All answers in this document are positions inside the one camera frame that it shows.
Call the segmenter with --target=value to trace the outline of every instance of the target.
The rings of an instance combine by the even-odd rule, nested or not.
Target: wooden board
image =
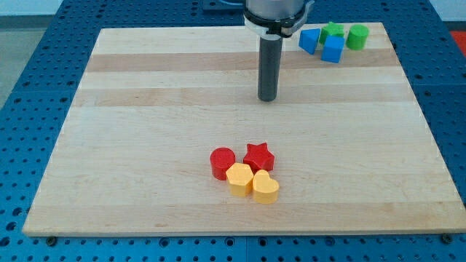
[[[323,25],[306,25],[318,28]],[[257,99],[243,27],[103,29],[24,225],[30,236],[457,232],[466,212],[381,23],[340,64],[284,41]],[[347,32],[350,25],[345,25]],[[272,205],[229,194],[210,152],[268,142]]]

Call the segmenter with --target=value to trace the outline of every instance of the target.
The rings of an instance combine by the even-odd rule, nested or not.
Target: blue pegboard
[[[308,23],[328,21],[384,23],[465,201],[466,59],[429,1],[319,0]],[[0,111],[0,262],[466,261],[466,234],[58,238],[50,247],[20,232],[101,28],[242,24],[241,11],[195,0],[64,0]]]

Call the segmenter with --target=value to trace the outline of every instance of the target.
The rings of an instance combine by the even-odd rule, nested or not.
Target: yellow heart block
[[[230,193],[234,196],[246,197],[253,190],[253,177],[249,164],[234,163],[226,171]]]
[[[253,179],[253,199],[261,204],[271,204],[278,199],[280,184],[270,178],[266,170],[259,170]]]

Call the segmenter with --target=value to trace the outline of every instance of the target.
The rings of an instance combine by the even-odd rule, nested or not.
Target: blue block
[[[315,47],[317,46],[317,41],[319,40],[319,35],[320,28],[301,31],[301,35],[299,36],[299,47],[313,55]]]
[[[328,36],[323,45],[323,61],[339,63],[343,53],[344,38],[340,36]]]

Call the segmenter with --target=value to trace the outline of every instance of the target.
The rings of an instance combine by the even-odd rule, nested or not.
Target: black cylindrical tool
[[[259,47],[258,97],[262,101],[269,102],[277,97],[282,42],[283,39],[281,37],[273,41],[261,38]]]

